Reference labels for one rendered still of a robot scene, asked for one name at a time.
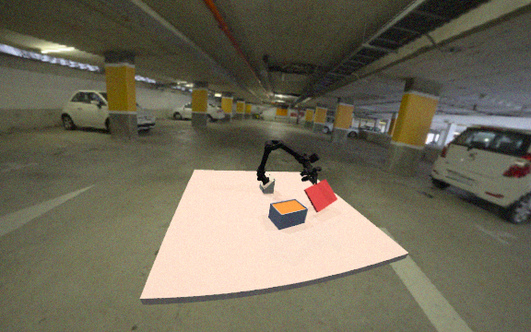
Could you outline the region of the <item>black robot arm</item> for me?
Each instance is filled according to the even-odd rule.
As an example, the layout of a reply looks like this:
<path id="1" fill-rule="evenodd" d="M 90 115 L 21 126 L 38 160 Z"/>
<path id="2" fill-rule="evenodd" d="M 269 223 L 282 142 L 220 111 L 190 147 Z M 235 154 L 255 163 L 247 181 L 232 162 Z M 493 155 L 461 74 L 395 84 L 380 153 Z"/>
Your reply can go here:
<path id="1" fill-rule="evenodd" d="M 275 150 L 275 149 L 278 149 L 278 148 L 282 148 L 285 151 L 287 151 L 289 154 L 294 156 L 294 158 L 300 164 L 302 164 L 303 167 L 306 166 L 307 164 L 314 163 L 314 162 L 316 162 L 316 161 L 318 161 L 320 159 L 319 156 L 317 155 L 317 153 L 313 152 L 311 155 L 308 156 L 307 153 L 304 153 L 304 152 L 302 152 L 300 150 L 296 150 L 295 148 L 289 146 L 288 144 L 286 144 L 282 140 L 267 140 L 265 142 L 264 155 L 263 155 L 261 164 L 258 167 L 257 173 L 256 173 L 257 181 L 261 181 L 263 183 L 263 185 L 265 185 L 268 182 L 270 182 L 269 181 L 269 177 L 265 176 L 265 173 L 266 173 L 266 167 L 265 166 L 266 166 L 266 161 L 267 161 L 268 155 L 269 155 L 269 153 L 272 150 Z M 306 156 L 306 159 L 305 159 L 305 156 Z M 310 172 L 310 170 L 306 167 L 304 169 L 304 171 L 300 173 L 301 177 L 306 175 L 306 173 L 308 173 L 308 172 Z"/>

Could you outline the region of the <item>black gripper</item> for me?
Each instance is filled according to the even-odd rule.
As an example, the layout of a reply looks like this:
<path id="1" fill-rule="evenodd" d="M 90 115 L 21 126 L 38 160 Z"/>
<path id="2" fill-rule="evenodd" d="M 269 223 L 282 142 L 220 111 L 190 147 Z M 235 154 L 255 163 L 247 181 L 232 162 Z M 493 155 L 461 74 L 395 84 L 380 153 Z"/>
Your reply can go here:
<path id="1" fill-rule="evenodd" d="M 320 172 L 322 168 L 320 166 L 312 168 L 311 164 L 307 164 L 306 166 L 304 166 L 304 169 L 306 167 L 310 170 L 310 172 L 306 173 L 307 176 L 304 176 L 303 178 L 301 178 L 301 180 L 303 182 L 309 181 L 312 185 L 317 184 L 317 171 Z"/>

